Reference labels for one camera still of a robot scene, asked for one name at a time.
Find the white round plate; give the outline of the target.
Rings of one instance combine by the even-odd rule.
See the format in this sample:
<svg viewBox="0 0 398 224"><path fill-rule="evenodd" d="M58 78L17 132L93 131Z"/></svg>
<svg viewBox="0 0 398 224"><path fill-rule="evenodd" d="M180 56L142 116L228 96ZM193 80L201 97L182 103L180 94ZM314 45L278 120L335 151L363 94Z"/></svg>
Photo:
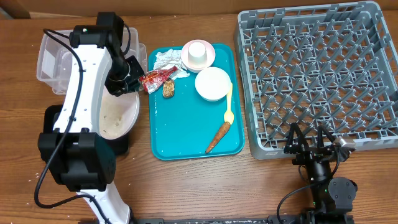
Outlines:
<svg viewBox="0 0 398 224"><path fill-rule="evenodd" d="M139 108L138 92L113 96L105 88L99 114L100 135L108 140L126 135L137 120Z"/></svg>

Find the brown meat patty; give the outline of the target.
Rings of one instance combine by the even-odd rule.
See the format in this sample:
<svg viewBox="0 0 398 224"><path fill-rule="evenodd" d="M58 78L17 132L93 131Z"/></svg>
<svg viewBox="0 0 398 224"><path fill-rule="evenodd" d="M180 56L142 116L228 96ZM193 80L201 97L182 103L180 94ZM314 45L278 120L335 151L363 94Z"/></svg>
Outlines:
<svg viewBox="0 0 398 224"><path fill-rule="evenodd" d="M175 94L175 82L172 79L168 79L163 84L162 94L164 98L171 98Z"/></svg>

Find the brown carrot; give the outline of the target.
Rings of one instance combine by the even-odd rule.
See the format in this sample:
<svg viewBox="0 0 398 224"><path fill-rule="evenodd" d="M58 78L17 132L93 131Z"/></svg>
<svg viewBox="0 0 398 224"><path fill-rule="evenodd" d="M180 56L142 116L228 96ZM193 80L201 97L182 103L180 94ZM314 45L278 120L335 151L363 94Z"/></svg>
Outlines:
<svg viewBox="0 0 398 224"><path fill-rule="evenodd" d="M221 139L226 135L226 133L229 131L231 127L231 123L229 122L224 122L217 133L215 134L214 138L210 142L209 146L207 147L205 154L210 153L213 148L221 141Z"/></svg>

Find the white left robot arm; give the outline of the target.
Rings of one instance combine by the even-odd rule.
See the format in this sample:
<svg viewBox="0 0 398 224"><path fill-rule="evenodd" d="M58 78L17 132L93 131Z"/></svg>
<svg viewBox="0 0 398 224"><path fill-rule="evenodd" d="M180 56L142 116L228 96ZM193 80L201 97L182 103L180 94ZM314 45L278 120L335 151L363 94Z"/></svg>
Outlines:
<svg viewBox="0 0 398 224"><path fill-rule="evenodd" d="M124 136L113 140L100 133L104 92L113 97L137 93L144 71L122 44L128 26L114 12L99 12L93 25L77 25L68 35L44 33L64 46L73 63L62 105L47 108L38 148L57 184L83 198L99 223L134 223L132 209L121 198L114 176L116 156L127 152Z"/></svg>

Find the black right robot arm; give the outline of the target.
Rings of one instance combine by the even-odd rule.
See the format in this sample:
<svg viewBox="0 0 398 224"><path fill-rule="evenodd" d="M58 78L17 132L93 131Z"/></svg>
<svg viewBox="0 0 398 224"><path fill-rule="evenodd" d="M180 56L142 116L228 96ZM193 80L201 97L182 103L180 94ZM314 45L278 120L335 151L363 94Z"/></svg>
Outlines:
<svg viewBox="0 0 398 224"><path fill-rule="evenodd" d="M304 168L307 185L282 198L276 210L279 223L353 223L348 213L353 209L357 184L345 177L336 177L340 164L355 151L355 142L341 136L334 137L324 126L317 128L317 144L311 146L297 123L290 125L284 153L295 155L293 165ZM290 216L280 214L282 204L292 195L309 189L313 207Z"/></svg>

